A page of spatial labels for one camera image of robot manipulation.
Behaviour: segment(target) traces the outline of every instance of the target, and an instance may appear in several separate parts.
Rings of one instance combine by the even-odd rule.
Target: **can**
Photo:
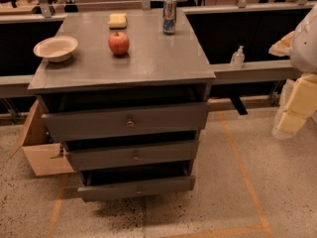
[[[176,0],[164,0],[162,9],[162,31],[166,35],[173,35],[176,26]]]

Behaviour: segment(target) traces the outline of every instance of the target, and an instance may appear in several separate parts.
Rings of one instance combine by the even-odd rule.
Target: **bowl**
[[[62,62],[71,57],[71,53],[77,48],[78,41],[69,36],[56,36],[38,43],[34,54],[51,62]]]

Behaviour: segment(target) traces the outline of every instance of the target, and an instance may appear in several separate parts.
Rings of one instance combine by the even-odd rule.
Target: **clear plastic bottle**
[[[243,51],[243,46],[239,46],[239,49],[232,54],[230,67],[231,68],[242,68],[245,61],[245,54]]]

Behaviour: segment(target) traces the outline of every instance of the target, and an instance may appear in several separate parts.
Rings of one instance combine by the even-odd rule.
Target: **brown box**
[[[36,176],[74,173],[75,170],[62,152],[61,143],[50,144],[42,115],[43,110],[39,101],[36,101],[30,109],[11,156],[22,147]]]

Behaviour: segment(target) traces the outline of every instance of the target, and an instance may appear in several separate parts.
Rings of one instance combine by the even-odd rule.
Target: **red apple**
[[[115,32],[109,36],[108,45],[114,55],[123,55],[129,49],[129,37],[123,32]]]

